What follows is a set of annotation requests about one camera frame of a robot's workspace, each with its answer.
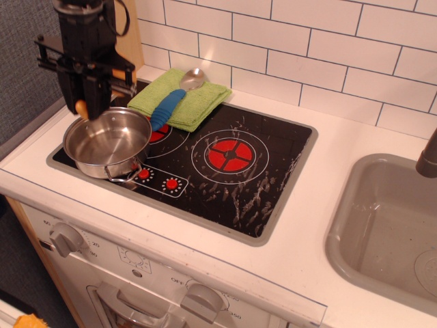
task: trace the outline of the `gray wall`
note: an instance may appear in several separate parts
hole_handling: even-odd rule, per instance
[[[0,146],[62,97],[56,73],[38,67],[40,33],[60,34],[51,0],[0,0]]]

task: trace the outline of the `sink drain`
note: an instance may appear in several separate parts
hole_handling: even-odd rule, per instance
[[[424,289],[437,297],[437,249],[422,253],[416,259],[414,269]]]

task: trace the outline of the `toy kitchen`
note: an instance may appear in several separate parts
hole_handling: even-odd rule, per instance
[[[163,73],[140,67],[138,88]],[[436,207],[414,198],[437,188],[412,173],[426,140],[233,90],[195,131],[154,131],[135,178],[111,182],[66,154],[76,119],[65,106],[11,152],[0,192],[79,327],[437,326]],[[385,188],[388,171],[419,187]],[[421,229],[378,223],[389,202]]]

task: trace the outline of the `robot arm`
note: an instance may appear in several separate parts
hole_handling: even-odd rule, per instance
[[[126,11],[126,26],[129,14]],[[59,16],[61,37],[39,35],[39,67],[57,72],[59,85],[67,107],[74,114],[86,103],[82,117],[96,119],[109,108],[112,91],[133,96],[136,84],[132,73],[135,66],[115,50],[114,0],[53,0]],[[59,54],[48,56],[47,49]]]

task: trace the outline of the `backsplash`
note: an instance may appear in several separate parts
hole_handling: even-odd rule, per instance
[[[428,139],[436,0],[136,0],[146,65]]]

